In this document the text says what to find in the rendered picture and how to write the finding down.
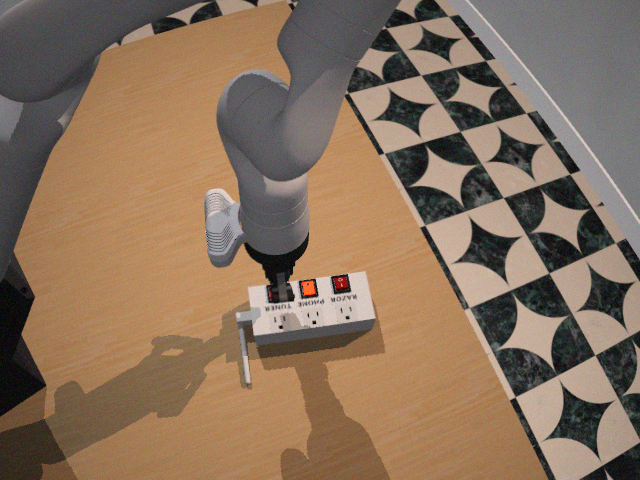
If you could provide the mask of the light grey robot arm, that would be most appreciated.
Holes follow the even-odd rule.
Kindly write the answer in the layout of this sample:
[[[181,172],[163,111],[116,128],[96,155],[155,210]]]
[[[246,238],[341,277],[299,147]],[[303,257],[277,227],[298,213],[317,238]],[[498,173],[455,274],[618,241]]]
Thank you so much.
[[[203,1],[24,0],[0,16],[0,282],[51,151],[102,52]],[[328,146],[355,68],[400,2],[299,0],[277,39],[290,86],[258,69],[226,85],[216,121],[240,203],[223,189],[205,195],[214,267],[229,266],[246,242],[268,255],[304,242],[308,171]]]

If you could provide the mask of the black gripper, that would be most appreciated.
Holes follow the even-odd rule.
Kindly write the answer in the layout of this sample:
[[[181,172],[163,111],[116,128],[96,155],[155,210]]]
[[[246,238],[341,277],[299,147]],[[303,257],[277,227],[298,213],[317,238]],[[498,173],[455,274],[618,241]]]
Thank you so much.
[[[293,294],[292,286],[290,285],[290,283],[287,283],[287,281],[289,281],[290,276],[293,275],[293,267],[295,266],[295,262],[306,251],[308,242],[309,232],[304,242],[298,248],[289,253],[281,255],[264,254],[252,248],[247,242],[244,243],[245,249],[249,256],[259,264],[262,264],[262,268],[265,271],[265,277],[268,278],[270,284],[273,283],[270,285],[270,292],[272,289],[272,301],[274,302],[274,304],[294,301],[295,294]],[[270,270],[268,267],[270,268]]]

